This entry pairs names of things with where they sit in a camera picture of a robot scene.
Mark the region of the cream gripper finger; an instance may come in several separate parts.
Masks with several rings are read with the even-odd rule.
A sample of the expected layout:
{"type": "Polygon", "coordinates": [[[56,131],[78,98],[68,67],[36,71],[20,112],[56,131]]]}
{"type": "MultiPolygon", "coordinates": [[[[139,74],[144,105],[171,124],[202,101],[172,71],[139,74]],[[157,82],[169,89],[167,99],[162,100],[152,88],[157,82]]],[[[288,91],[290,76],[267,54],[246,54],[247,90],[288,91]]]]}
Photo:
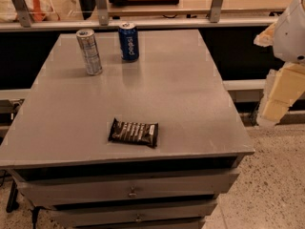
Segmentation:
{"type": "Polygon", "coordinates": [[[270,71],[260,104],[260,118],[278,123],[304,93],[304,64],[286,62],[279,71],[270,71]]]}
{"type": "Polygon", "coordinates": [[[254,39],[254,44],[260,47],[269,47],[274,44],[275,23],[270,25],[254,39]]]}

